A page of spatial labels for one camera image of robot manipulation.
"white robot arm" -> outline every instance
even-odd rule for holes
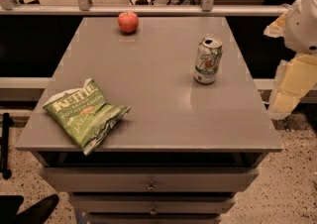
[[[277,68],[268,106],[268,114],[275,120],[288,116],[317,83],[317,0],[296,0],[271,29],[280,27],[280,20],[284,43],[297,54]]]
[[[297,53],[317,55],[317,0],[296,0],[284,25],[285,46]]]

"aluminum can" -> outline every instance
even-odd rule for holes
[[[203,84],[216,80],[222,56],[222,40],[216,36],[204,38],[198,46],[194,78]]]

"terrazzo floor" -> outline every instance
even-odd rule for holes
[[[26,119],[21,113],[11,116],[15,122],[9,132],[12,176],[8,180],[0,176],[0,194],[23,195],[23,211],[56,191],[39,176],[38,161],[28,152],[15,150]],[[237,194],[237,203],[222,215],[221,224],[317,223],[317,137],[308,118],[309,114],[295,110],[288,117],[288,131],[281,122],[275,123],[283,151],[264,159],[260,175],[246,191]],[[58,195],[59,204],[47,223],[76,223],[68,194]]]

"apple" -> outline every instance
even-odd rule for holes
[[[131,11],[126,11],[118,16],[118,24],[123,33],[133,33],[138,29],[139,17]]]

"chip bag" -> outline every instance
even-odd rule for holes
[[[130,110],[129,106],[110,104],[92,78],[84,82],[83,88],[52,96],[43,108],[86,155],[103,142],[117,121]]]

